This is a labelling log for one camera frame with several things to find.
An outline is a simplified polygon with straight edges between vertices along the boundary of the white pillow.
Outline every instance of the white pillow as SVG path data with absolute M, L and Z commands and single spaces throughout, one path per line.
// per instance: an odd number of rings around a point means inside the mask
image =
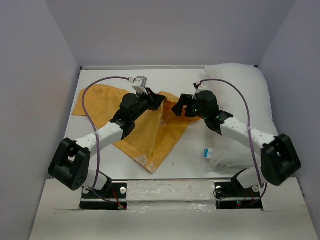
M 238 63 L 225 63 L 205 67 L 210 79 L 222 79 L 235 85 L 243 94 L 249 106 L 251 127 L 277 136 L 273 123 L 268 85 L 262 72 L 254 66 Z M 221 110 L 233 114 L 243 123 L 248 123 L 245 104 L 240 95 L 228 84 L 207 81 L 207 88 L 216 97 Z M 214 134 L 212 168 L 248 168 L 254 166 L 249 148 L 237 141 Z

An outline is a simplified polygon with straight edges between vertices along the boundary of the yellow cloth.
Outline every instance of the yellow cloth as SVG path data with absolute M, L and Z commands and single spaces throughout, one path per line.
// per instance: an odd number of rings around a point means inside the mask
M 72 115 L 86 115 L 81 103 L 83 93 L 84 89 L 79 93 Z M 123 96 L 128 93 L 127 90 L 103 84 L 96 84 L 86 92 L 85 108 L 98 129 L 113 118 Z M 189 124 L 200 119 L 176 116 L 171 108 L 179 98 L 163 91 L 158 94 L 166 97 L 160 108 L 157 111 L 146 111 L 135 121 L 132 133 L 124 140 L 114 143 L 152 174 L 180 140 Z

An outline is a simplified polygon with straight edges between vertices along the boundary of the white box enclosure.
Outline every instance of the white box enclosure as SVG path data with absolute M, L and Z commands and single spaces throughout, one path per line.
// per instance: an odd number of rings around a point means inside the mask
M 1 1 L 0 238 L 30 237 L 80 67 L 222 63 L 263 72 L 319 236 L 319 8 L 317 0 Z

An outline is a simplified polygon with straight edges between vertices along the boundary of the white work surface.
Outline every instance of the white work surface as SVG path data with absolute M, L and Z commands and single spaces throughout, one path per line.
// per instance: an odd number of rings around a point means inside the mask
M 206 184 L 200 188 L 211 191 Z M 80 198 L 81 189 L 71 191 L 57 180 L 47 180 L 30 240 L 317 239 L 295 178 L 278 187 L 269 185 L 262 201 L 264 211 L 186 209 L 179 207 L 189 204 L 183 202 L 162 203 L 159 210 L 130 210 L 130 205 L 125 211 L 81 210 Z
M 165 91 L 180 97 L 181 94 L 193 94 L 193 83 L 205 79 L 206 72 L 204 69 L 83 70 L 71 112 L 82 89 L 94 81 L 112 76 L 145 76 L 148 78 L 146 86 L 153 92 Z M 106 80 L 100 84 L 135 92 L 131 84 L 122 79 Z M 93 129 L 86 117 L 72 116 L 70 113 L 66 138 L 74 140 L 92 132 Z M 212 148 L 214 144 L 213 134 L 216 133 L 209 130 L 203 120 L 192 123 L 154 174 L 110 145 L 101 151 L 100 171 L 114 180 L 229 178 L 239 172 L 239 169 L 211 169 L 210 159 L 203 157 L 204 149 Z M 94 156 L 90 160 L 90 169 L 96 170 L 96 165 L 97 156 Z

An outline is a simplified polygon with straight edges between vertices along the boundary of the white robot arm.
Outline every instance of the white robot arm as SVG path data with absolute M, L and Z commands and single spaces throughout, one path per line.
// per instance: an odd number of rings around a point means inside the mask
M 87 136 L 76 140 L 65 138 L 60 142 L 48 173 L 71 190 L 80 187 L 91 188 L 94 185 L 97 172 L 89 170 L 89 161 L 97 153 L 97 138 L 99 149 L 126 138 L 135 128 L 137 120 L 145 111 L 156 111 L 165 96 L 155 94 L 146 87 L 147 78 L 138 76 L 129 78 L 136 94 L 126 94 L 118 112 L 104 127 Z M 98 172 L 94 189 L 103 193 L 109 192 L 112 179 Z
M 186 117 L 198 116 L 204 119 L 210 130 L 252 148 L 261 157 L 261 164 L 257 165 L 258 171 L 255 167 L 240 171 L 231 179 L 231 188 L 248 189 L 267 182 L 279 186 L 300 169 L 299 157 L 287 135 L 273 136 L 251 129 L 251 145 L 248 126 L 232 114 L 219 110 L 216 96 L 203 84 L 195 83 L 194 86 L 195 94 L 182 94 L 172 111 L 181 116 L 183 108 L 186 107 Z

